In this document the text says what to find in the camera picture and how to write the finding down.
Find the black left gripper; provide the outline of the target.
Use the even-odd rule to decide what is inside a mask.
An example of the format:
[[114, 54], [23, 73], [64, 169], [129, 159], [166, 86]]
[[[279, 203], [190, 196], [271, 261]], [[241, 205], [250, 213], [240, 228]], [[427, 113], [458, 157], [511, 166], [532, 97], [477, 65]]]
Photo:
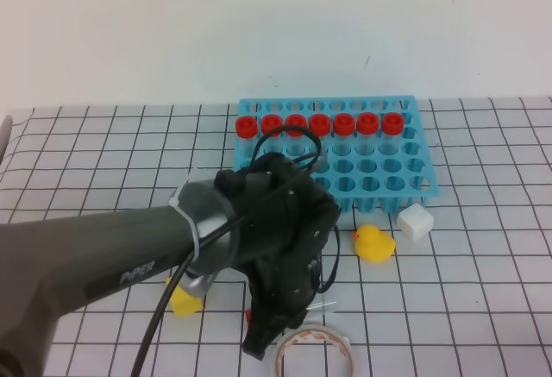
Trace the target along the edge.
[[277, 153], [249, 169], [219, 172], [215, 188], [237, 216], [247, 216], [231, 232], [229, 265], [246, 275], [251, 294], [242, 350], [261, 360], [282, 331], [304, 321], [321, 283], [321, 252], [341, 211], [306, 170]]

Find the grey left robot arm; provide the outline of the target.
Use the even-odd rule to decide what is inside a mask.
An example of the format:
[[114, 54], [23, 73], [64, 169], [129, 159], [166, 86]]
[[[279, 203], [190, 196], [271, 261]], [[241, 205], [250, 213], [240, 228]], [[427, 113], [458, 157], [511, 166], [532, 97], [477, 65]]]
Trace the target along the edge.
[[58, 320], [177, 265], [206, 292], [244, 273], [252, 314], [243, 351], [261, 359], [301, 325], [321, 291], [321, 253], [336, 200], [282, 154], [185, 184], [176, 205], [1, 228], [1, 373], [40, 376]]

